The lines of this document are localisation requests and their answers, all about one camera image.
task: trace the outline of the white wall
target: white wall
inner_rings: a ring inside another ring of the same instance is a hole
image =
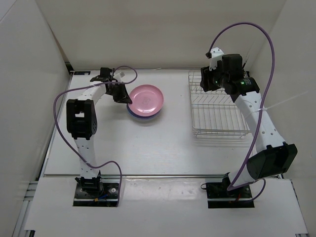
[[[224,27],[253,21],[268,31],[285,0],[37,0],[75,70],[201,67]],[[263,36],[240,26],[220,38],[225,53],[256,56]]]
[[[12,236],[28,182],[35,179],[51,136],[53,98],[69,78],[35,1],[12,4],[0,2],[2,237]]]
[[[316,236],[316,1],[287,0],[271,37],[276,50],[275,76],[266,107],[296,94],[299,98],[271,108],[276,127],[288,143],[295,143],[298,155],[286,177],[293,180],[311,236]],[[271,68],[266,44],[251,69],[264,90]]]

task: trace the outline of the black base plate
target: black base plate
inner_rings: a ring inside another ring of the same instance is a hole
[[[253,208],[253,201],[245,201],[251,199],[252,194],[249,185],[238,190],[233,196],[228,196],[227,187],[223,183],[206,183],[208,208]]]
[[[103,196],[105,193],[108,194],[106,199],[95,201],[96,197],[92,197],[87,192],[82,191],[79,184],[76,186],[75,197],[73,206],[104,206],[104,207],[115,207],[118,203],[118,183],[103,183]]]

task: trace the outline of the rack wire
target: rack wire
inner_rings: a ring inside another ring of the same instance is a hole
[[[240,138],[249,133],[243,115],[223,89],[204,92],[199,85],[199,71],[189,71],[188,78],[192,131],[196,137]]]

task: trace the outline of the dish rack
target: dish rack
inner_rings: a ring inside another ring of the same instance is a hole
[[[240,138],[249,128],[240,110],[223,89],[204,92],[201,72],[189,71],[192,131],[196,137]]]

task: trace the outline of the purple hose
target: purple hose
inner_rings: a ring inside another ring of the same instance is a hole
[[[93,165],[89,164],[89,163],[85,160],[85,158],[84,158],[82,155],[80,155],[80,153],[79,153],[78,151],[76,151],[76,149],[67,141],[67,139],[66,139],[65,136],[63,135],[63,133],[62,133],[60,127],[59,127],[59,124],[58,124],[58,118],[57,118],[57,113],[56,113],[56,104],[57,104],[58,99],[59,99],[62,95],[66,94],[66,93],[68,93],[68,92],[71,92],[71,91],[88,89],[88,88],[92,88],[92,87],[99,86],[99,85],[105,85],[105,84],[124,84],[124,85],[126,85],[126,84],[130,84],[130,83],[134,82],[134,81],[137,79],[137,77],[138,77],[138,74],[137,74],[137,72],[136,72],[135,69],[133,69],[133,68],[131,68],[131,67],[129,67],[129,66],[120,66],[120,67],[117,67],[117,68],[114,70],[114,72],[115,72],[116,70],[120,69],[120,68],[123,68],[123,67],[124,67],[124,68],[130,68],[130,69],[132,69],[132,70],[135,72],[136,75],[135,75],[135,78],[134,78],[133,80],[131,80],[131,81],[129,81],[129,82],[111,82],[111,81],[109,81],[109,82],[102,82],[102,83],[98,83],[98,84],[95,84],[95,85],[89,85],[89,86],[74,88],[74,89],[70,89],[70,90],[65,90],[65,91],[61,92],[60,94],[58,94],[58,95],[56,96],[56,98],[55,98],[55,100],[54,100],[54,104],[53,104],[54,121],[55,121],[55,125],[56,125],[56,128],[57,128],[57,131],[58,131],[59,135],[60,135],[61,138],[64,140],[64,142],[67,144],[67,146],[68,146],[71,150],[73,150],[73,152],[76,153],[77,156],[79,156],[79,158],[80,158],[87,166],[89,166],[89,167],[92,168],[92,169],[99,169],[99,168],[101,168],[101,167],[103,167],[103,166],[105,166],[105,165],[107,165],[107,164],[109,164],[109,163],[114,163],[114,164],[118,167],[118,170],[119,170],[119,184],[118,184],[118,202],[117,202],[117,206],[119,205],[119,194],[120,194],[120,187],[121,187],[121,183],[122,183],[122,170],[121,170],[119,164],[118,164],[116,161],[114,161],[114,160],[110,160],[110,161],[105,162],[104,164],[99,165],[99,166],[93,166]]]
[[[266,86],[266,89],[263,93],[263,96],[262,96],[262,100],[261,100],[261,104],[260,104],[260,109],[263,108],[263,104],[265,102],[265,99],[266,99],[266,96],[267,96],[267,93],[268,93],[268,90],[269,90],[269,87],[270,87],[270,84],[272,82],[272,77],[273,77],[273,72],[275,70],[275,60],[276,60],[276,57],[275,57],[275,49],[273,47],[273,43],[272,43],[272,40],[270,38],[270,36],[268,35],[268,33],[259,25],[255,24],[255,23],[251,23],[251,22],[238,22],[238,23],[235,23],[235,24],[232,24],[228,27],[226,27],[225,29],[223,29],[216,37],[215,39],[213,40],[212,44],[211,44],[211,47],[209,48],[209,51],[208,52],[211,52],[216,40],[219,38],[219,36],[225,32],[226,30],[228,30],[229,28],[231,27],[234,27],[234,26],[239,26],[239,25],[250,25],[250,26],[254,26],[256,28],[258,28],[267,38],[268,42],[269,42],[269,45],[270,45],[270,48],[271,48],[271,53],[272,53],[272,66],[271,66],[271,72],[270,72],[270,77],[269,77],[269,80],[268,80],[268,83],[267,83],[267,86]],[[251,152],[252,152],[252,149],[254,148],[255,146],[255,143],[256,143],[256,140],[257,140],[257,137],[258,137],[258,133],[259,133],[259,129],[260,129],[260,124],[261,124],[261,119],[262,119],[262,110],[259,110],[259,118],[258,118],[258,124],[257,124],[257,128],[256,128],[256,131],[255,131],[255,134],[253,135],[253,140],[252,140],[252,143],[250,145],[250,148],[249,148],[249,151],[246,155],[246,158],[245,160],[243,161],[236,177],[233,179],[233,181],[231,182],[231,184],[228,186],[227,190],[228,191],[231,191],[231,190],[234,190],[234,189],[237,189],[237,188],[240,188],[240,187],[243,187],[245,185],[248,185],[248,184],[252,184],[252,183],[247,183],[247,184],[242,184],[242,185],[238,185],[236,187],[233,187],[233,185],[235,184],[236,180],[238,179],[238,177],[240,176],[241,172],[243,171],[243,169],[245,168],[246,164],[247,164],[247,161],[249,160],[249,157],[251,155]]]

